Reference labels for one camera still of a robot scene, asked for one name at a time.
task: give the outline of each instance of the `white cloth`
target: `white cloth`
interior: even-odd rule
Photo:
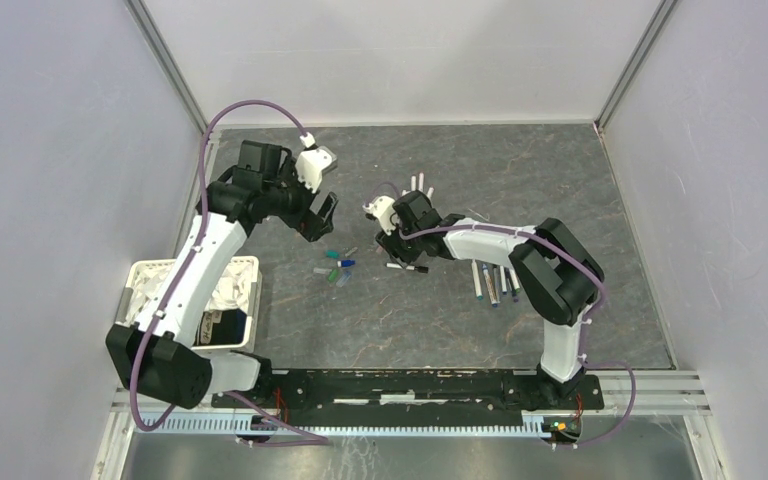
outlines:
[[[125,319],[131,322],[137,314],[146,306],[150,298],[156,296],[157,290],[166,281],[172,265],[147,267],[141,270],[134,278],[131,303],[128,305],[128,314]],[[252,283],[257,281],[257,272],[252,262],[230,263],[222,272],[213,296],[204,308],[210,310],[234,310],[239,308],[249,313],[249,294]]]

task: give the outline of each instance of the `white wall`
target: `white wall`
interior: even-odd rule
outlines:
[[[768,478],[768,2],[681,2],[607,126],[679,357]]]
[[[173,253],[197,143],[124,2],[0,2],[0,479],[89,475],[104,337],[130,264]]]
[[[208,117],[357,124],[593,120],[658,0],[146,4]]]

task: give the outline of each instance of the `robotic arm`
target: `robotic arm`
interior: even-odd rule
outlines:
[[[399,263],[410,264],[423,252],[449,260],[479,260],[512,269],[534,309],[544,318],[544,351],[537,374],[550,400],[566,397],[584,375],[579,341],[584,314],[596,301],[596,286],[568,262],[549,262],[556,253],[532,234],[583,264],[600,280],[605,275],[593,257],[554,218],[538,226],[505,227],[476,222],[463,215],[442,218],[421,191],[397,200],[380,196],[364,206],[381,231],[375,239]],[[419,234],[431,229],[427,234]]]
[[[334,229],[337,197],[329,193],[317,213],[310,207],[325,174],[336,168],[333,153],[312,145],[296,159],[278,145],[245,141],[236,166],[207,187],[208,226],[201,245],[194,247],[202,218],[196,215],[187,241],[160,293],[130,326],[114,325],[106,344],[122,385],[128,388],[137,348],[152,317],[160,318],[143,357],[137,391],[180,407],[193,408],[205,395],[225,390],[249,390],[258,378],[261,360],[237,352],[205,354],[195,343],[205,305],[225,267],[266,217],[279,217],[309,242]],[[196,255],[180,281],[191,250]],[[166,311],[162,293],[173,288]]]

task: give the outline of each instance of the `white basket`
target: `white basket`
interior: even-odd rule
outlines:
[[[227,350],[242,350],[245,352],[254,351],[255,332],[257,332],[257,314],[260,307],[260,263],[257,257],[232,257],[228,265],[240,265],[243,263],[251,264],[250,272],[254,272],[250,278],[245,279],[245,284],[248,285],[245,295],[249,297],[249,310],[246,312],[246,330],[243,334],[243,341],[235,345],[199,345],[192,347],[193,350],[200,352],[200,355],[217,353],[219,351]],[[128,280],[125,281],[125,288],[134,288],[134,281],[137,276],[147,268],[156,267],[171,267],[175,264],[175,260],[144,260],[137,262],[131,266],[131,271],[128,272]]]

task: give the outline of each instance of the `gray mat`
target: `gray mat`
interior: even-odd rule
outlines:
[[[377,226],[361,204],[383,180],[409,188],[426,176],[435,207],[503,225],[566,223],[605,271],[607,306],[588,336],[589,359],[670,366],[651,293],[617,186],[589,125],[346,127],[313,129],[339,158],[323,189],[340,199],[335,231],[308,244],[278,219],[258,226],[240,255],[260,259],[262,307],[255,351],[278,367],[533,368],[542,320],[527,301],[500,308],[475,298],[470,264],[422,258],[428,275],[384,267]],[[242,140],[298,152],[290,129],[225,130],[214,177],[236,164]],[[312,272],[326,249],[358,247],[342,288]]]

